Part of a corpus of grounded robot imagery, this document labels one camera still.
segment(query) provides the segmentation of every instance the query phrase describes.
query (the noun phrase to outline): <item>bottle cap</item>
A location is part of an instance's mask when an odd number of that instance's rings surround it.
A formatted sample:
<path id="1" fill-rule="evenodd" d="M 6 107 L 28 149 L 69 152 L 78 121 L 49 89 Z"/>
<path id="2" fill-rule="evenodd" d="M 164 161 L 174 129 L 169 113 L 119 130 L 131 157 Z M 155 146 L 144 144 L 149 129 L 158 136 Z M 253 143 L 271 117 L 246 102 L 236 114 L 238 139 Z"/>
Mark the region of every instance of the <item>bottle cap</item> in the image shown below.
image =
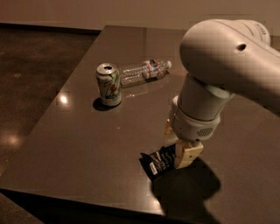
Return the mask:
<path id="1" fill-rule="evenodd" d="M 167 67 L 168 69 L 172 68 L 172 63 L 169 60 L 167 60 Z"/>

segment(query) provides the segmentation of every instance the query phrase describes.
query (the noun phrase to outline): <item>dark table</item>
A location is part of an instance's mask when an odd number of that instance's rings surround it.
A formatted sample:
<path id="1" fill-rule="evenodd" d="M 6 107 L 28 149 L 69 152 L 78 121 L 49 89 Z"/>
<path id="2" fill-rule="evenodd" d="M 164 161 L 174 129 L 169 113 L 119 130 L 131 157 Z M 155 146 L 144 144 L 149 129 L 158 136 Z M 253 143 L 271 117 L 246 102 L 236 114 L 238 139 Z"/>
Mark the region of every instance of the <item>dark table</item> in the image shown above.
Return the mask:
<path id="1" fill-rule="evenodd" d="M 152 185 L 140 165 L 140 152 L 164 143 L 171 101 L 186 77 L 179 57 L 184 33 L 106 26 L 1 176 L 0 188 L 182 221 L 279 223 L 280 120 L 243 97 L 224 108 L 190 167 Z M 100 104 L 99 64 L 154 58 L 170 60 L 170 74 L 123 89 L 115 108 Z"/>

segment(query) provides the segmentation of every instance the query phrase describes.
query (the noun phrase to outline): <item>wall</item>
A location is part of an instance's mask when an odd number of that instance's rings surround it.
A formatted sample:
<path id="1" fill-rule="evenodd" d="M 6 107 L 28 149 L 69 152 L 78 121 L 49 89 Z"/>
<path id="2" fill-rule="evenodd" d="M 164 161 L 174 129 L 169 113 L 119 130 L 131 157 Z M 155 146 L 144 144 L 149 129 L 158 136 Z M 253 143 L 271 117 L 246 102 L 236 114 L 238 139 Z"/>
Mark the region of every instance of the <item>wall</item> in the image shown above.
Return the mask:
<path id="1" fill-rule="evenodd" d="M 263 22 L 280 35 L 278 0 L 3 0 L 0 22 L 101 30 L 104 25 L 188 29 L 209 18 Z"/>

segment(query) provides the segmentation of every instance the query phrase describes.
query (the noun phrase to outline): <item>black wrapper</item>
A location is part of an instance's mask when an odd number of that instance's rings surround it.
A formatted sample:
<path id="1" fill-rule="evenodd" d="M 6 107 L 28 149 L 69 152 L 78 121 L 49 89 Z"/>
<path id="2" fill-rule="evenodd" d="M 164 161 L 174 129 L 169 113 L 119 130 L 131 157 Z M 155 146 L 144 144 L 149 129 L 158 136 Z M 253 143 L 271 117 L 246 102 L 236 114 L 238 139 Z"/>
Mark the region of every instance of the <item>black wrapper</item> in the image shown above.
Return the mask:
<path id="1" fill-rule="evenodd" d="M 145 153 L 140 153 L 142 158 L 140 158 L 140 163 L 145 170 L 146 174 L 150 180 L 155 180 L 160 175 L 174 169 L 175 161 L 175 144 L 162 147 L 150 155 Z"/>

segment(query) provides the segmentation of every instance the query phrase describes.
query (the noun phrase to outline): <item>can lid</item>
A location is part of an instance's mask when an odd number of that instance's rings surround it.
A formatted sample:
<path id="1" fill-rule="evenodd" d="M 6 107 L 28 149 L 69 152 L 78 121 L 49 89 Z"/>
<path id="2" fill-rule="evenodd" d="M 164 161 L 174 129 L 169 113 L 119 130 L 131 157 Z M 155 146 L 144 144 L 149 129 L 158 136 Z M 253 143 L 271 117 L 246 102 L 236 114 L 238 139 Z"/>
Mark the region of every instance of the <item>can lid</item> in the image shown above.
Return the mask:
<path id="1" fill-rule="evenodd" d="M 116 66 L 111 63 L 103 63 L 97 67 L 99 74 L 113 74 L 116 71 Z"/>

